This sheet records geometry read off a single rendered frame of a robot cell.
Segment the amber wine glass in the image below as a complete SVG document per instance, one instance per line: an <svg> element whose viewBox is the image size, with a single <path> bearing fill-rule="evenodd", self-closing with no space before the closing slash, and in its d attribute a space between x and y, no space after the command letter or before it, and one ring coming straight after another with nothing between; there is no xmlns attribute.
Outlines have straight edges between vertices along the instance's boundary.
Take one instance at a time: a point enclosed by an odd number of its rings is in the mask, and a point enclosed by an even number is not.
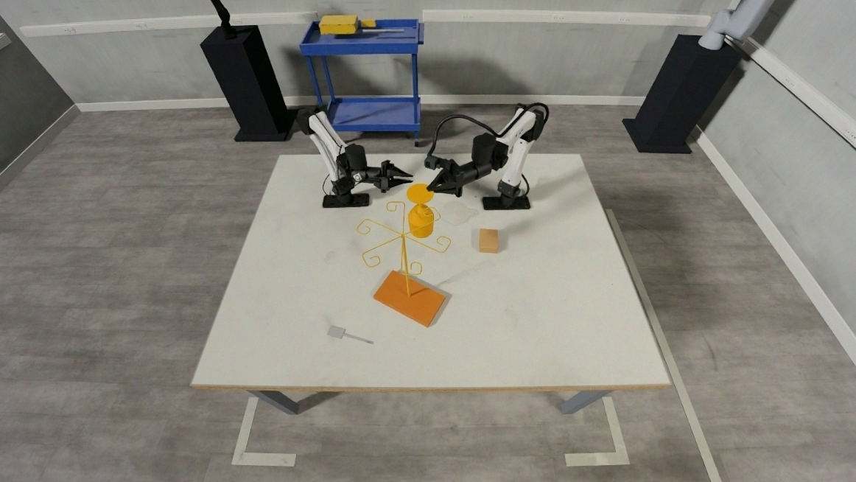
<svg viewBox="0 0 856 482"><path fill-rule="evenodd" d="M407 190L407 198L409 198L411 202L416 203L408 214L409 230L411 231L424 226L410 232L417 238L426 238L433 232L434 222L430 222L434 221L434 213L432 210L427 209L429 207L426 203L433 198L434 192L428 192L428 186L429 185L427 184L414 184ZM426 211L423 212L424 209L426 209ZM424 213L430 216L427 217ZM426 226L427 223L430 224Z"/></svg>

